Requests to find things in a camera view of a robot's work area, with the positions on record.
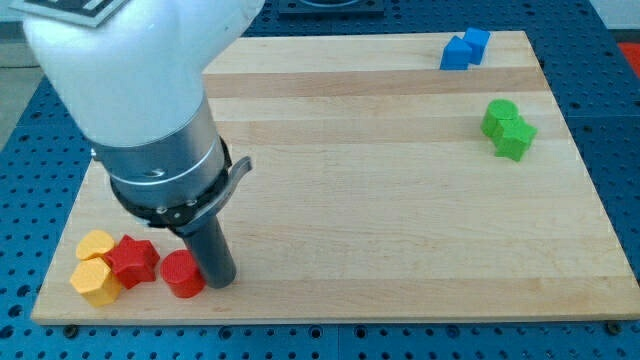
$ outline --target blue cube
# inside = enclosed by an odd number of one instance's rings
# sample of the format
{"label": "blue cube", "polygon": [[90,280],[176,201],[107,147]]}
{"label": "blue cube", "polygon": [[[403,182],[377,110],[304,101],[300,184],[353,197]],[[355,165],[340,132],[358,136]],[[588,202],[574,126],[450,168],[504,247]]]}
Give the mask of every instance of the blue cube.
{"label": "blue cube", "polygon": [[476,28],[468,28],[467,32],[464,33],[464,40],[469,46],[471,46],[471,63],[480,65],[482,62],[482,56],[484,55],[484,49],[487,47],[487,43],[489,42],[489,37],[491,33],[488,31],[476,29]]}
{"label": "blue cube", "polygon": [[451,38],[442,53],[440,70],[467,70],[471,47],[457,36]]}

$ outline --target wood grain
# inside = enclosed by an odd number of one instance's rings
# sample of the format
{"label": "wood grain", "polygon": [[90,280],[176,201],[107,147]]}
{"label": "wood grain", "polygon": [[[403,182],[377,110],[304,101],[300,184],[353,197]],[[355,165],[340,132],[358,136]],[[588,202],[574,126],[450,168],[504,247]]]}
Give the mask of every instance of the wood grain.
{"label": "wood grain", "polygon": [[[640,288],[522,32],[482,65],[435,70],[452,34],[252,38],[205,70],[233,158],[254,170],[220,214],[228,288],[160,281],[91,308],[68,277],[93,228],[183,248],[138,225],[92,163],[32,317],[41,324],[632,319]],[[494,98],[539,129],[520,163],[480,131]]]}

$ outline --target yellow block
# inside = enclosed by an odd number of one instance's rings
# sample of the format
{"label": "yellow block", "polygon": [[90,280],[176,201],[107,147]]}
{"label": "yellow block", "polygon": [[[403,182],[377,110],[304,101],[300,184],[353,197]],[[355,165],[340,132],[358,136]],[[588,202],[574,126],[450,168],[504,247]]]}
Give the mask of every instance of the yellow block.
{"label": "yellow block", "polygon": [[106,231],[92,230],[80,241],[76,247],[76,257],[79,260],[89,260],[109,252],[116,245],[111,235]]}
{"label": "yellow block", "polygon": [[116,301],[122,285],[111,268],[101,258],[82,261],[69,280],[76,291],[92,306],[98,307]]}

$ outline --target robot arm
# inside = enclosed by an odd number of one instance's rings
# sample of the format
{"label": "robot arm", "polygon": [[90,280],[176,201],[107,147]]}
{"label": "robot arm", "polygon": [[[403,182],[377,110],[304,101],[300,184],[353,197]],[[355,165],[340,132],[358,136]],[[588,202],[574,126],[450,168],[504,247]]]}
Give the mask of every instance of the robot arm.
{"label": "robot arm", "polygon": [[216,288],[231,283],[236,270],[215,215],[251,164],[245,158],[230,169],[201,72],[263,4],[129,0],[95,28],[64,13],[35,11],[24,20],[36,58],[118,200],[150,226],[180,236]]}

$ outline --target toy block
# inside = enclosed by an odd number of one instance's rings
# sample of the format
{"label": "toy block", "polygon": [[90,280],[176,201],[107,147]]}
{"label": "toy block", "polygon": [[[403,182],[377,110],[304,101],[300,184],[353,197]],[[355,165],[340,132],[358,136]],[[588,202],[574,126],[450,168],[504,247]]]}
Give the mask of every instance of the toy block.
{"label": "toy block", "polygon": [[495,155],[520,161],[522,155],[531,147],[538,129],[527,124],[522,117],[515,121],[500,120],[499,123],[493,138],[496,145]]}
{"label": "toy block", "polygon": [[173,295],[179,298],[196,296],[205,285],[189,250],[176,250],[164,258],[160,265],[160,275]]}
{"label": "toy block", "polygon": [[467,70],[471,47],[457,36],[451,38],[442,53],[440,70]]}
{"label": "toy block", "polygon": [[111,235],[102,230],[90,231],[76,247],[78,260],[89,260],[102,257],[116,246]]}
{"label": "toy block", "polygon": [[480,30],[476,28],[468,28],[464,33],[464,40],[471,47],[471,59],[470,63],[480,65],[482,62],[482,56],[484,55],[484,50],[487,47],[487,43],[489,42],[489,37],[491,33],[485,30]]}
{"label": "toy block", "polygon": [[500,121],[515,121],[517,118],[518,107],[516,104],[506,99],[495,99],[487,106],[481,125],[482,132],[493,139]]}
{"label": "toy block", "polygon": [[116,301],[122,285],[102,258],[80,262],[69,282],[93,307]]}
{"label": "toy block", "polygon": [[105,260],[122,285],[131,289],[140,282],[156,280],[154,267],[160,255],[151,241],[138,241],[125,235],[118,246],[105,254]]}

